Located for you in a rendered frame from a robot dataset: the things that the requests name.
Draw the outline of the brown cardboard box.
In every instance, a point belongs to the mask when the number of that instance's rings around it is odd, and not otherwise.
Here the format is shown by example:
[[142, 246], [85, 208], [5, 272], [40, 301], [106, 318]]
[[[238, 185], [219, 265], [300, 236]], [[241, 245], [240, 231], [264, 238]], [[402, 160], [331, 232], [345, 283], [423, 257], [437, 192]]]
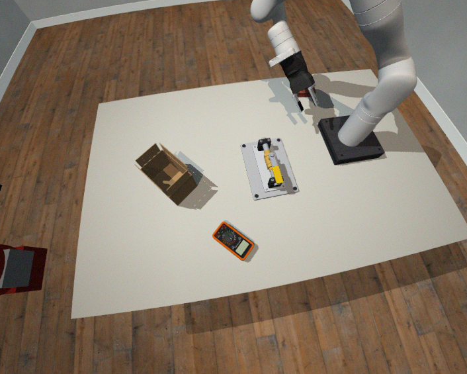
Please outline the brown cardboard box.
[[187, 165], [162, 146], [145, 153], [138, 164], [143, 172], [178, 206], [196, 187], [197, 184]]

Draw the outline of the reddish-brown block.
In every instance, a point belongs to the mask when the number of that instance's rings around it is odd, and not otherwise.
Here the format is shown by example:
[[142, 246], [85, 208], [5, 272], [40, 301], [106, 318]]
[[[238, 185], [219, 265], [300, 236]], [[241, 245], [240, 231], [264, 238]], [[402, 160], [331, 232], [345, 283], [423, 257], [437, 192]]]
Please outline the reddish-brown block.
[[[313, 87], [314, 93], [316, 93], [315, 87]], [[311, 97], [310, 92], [307, 89], [304, 89], [300, 91], [300, 93], [297, 95], [298, 97]]]

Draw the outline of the orange digital multimeter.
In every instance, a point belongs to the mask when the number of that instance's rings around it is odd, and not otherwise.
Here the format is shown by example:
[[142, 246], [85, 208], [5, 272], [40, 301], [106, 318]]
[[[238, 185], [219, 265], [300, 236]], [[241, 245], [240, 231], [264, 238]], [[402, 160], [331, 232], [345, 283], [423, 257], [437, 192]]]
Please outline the orange digital multimeter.
[[212, 237], [223, 245], [223, 247], [229, 249], [229, 251], [241, 261], [246, 259], [254, 247], [253, 242], [248, 240], [226, 222], [222, 222], [219, 225]]

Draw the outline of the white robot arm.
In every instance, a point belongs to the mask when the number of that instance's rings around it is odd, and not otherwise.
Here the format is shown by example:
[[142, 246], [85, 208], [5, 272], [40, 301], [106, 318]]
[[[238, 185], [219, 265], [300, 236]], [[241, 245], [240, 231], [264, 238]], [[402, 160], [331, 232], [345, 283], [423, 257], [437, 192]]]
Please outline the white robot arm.
[[[255, 22], [273, 20], [268, 37], [274, 49], [293, 37], [283, 1], [253, 0], [251, 4]], [[349, 1], [362, 34], [374, 49], [378, 65], [378, 85], [365, 94], [338, 132], [344, 145], [357, 146], [412, 93], [417, 74], [405, 40], [401, 0]]]

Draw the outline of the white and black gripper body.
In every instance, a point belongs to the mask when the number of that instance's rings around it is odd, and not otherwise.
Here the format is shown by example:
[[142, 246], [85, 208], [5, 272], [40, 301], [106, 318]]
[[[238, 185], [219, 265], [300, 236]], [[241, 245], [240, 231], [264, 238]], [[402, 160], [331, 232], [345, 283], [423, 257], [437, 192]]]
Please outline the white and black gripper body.
[[290, 88], [293, 94], [315, 83], [312, 74], [307, 69], [301, 50], [294, 37], [285, 40], [275, 47], [274, 50], [276, 57], [269, 61], [269, 65], [271, 67], [278, 63], [281, 65], [285, 76], [290, 82]]

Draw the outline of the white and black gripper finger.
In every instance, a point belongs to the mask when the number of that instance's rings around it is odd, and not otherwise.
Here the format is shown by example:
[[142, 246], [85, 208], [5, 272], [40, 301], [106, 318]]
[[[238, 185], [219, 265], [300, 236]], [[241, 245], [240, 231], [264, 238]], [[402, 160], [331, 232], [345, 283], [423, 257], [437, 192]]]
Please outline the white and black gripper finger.
[[302, 112], [302, 111], [304, 110], [304, 108], [303, 108], [301, 102], [299, 101], [297, 94], [299, 94], [299, 92], [293, 94], [291, 97], [294, 98], [294, 100], [295, 100], [295, 102], [296, 102], [296, 104], [297, 104], [297, 107], [298, 107], [299, 111]]
[[312, 101], [314, 102], [314, 105], [317, 106], [319, 104], [319, 102], [318, 102], [317, 97], [316, 97], [316, 95], [314, 93], [314, 90], [312, 89], [315, 86], [316, 85], [313, 84], [312, 86], [308, 87], [308, 91], [310, 92], [310, 95], [311, 95]]

